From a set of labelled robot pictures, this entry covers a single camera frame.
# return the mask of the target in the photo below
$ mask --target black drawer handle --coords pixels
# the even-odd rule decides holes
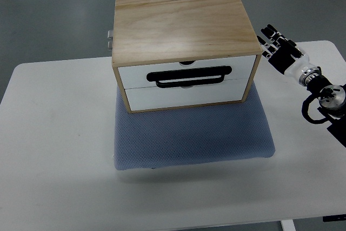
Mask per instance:
[[[223,82],[225,75],[232,72],[231,66],[217,66],[209,68],[196,68],[185,70],[167,70],[157,71],[147,74],[147,80],[150,82],[155,81],[159,88],[173,88],[173,87],[190,87],[195,85],[215,84]],[[187,80],[187,81],[174,81],[181,79],[200,78],[200,77],[213,77],[200,80]]]

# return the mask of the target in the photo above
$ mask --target white drawer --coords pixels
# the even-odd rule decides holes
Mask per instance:
[[[147,74],[157,71],[184,70],[207,68],[216,66],[231,66],[232,72],[225,76],[225,80],[248,79],[254,66],[256,55],[227,57],[210,60],[198,60],[191,65],[182,65],[179,62],[118,67],[124,89],[144,88],[156,86],[155,82],[147,80]]]
[[[227,80],[218,84],[196,85],[190,88],[126,89],[131,111],[209,104],[241,100],[248,79]]]

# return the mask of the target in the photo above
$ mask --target gray foam pad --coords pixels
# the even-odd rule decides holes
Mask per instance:
[[[118,170],[271,157],[275,152],[254,84],[244,103],[129,114],[118,89]]]

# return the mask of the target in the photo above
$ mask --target wooden box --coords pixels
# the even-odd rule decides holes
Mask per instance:
[[[112,67],[130,113],[243,102],[261,53],[241,0],[116,0]]]

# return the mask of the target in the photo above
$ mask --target concrete floor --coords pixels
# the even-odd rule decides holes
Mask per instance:
[[[346,57],[346,0],[242,0],[256,33],[268,23],[292,40],[332,41]],[[21,63],[110,56],[115,0],[0,0],[0,100]],[[295,220],[297,231],[346,230],[346,222]],[[196,230],[281,230],[279,222]]]

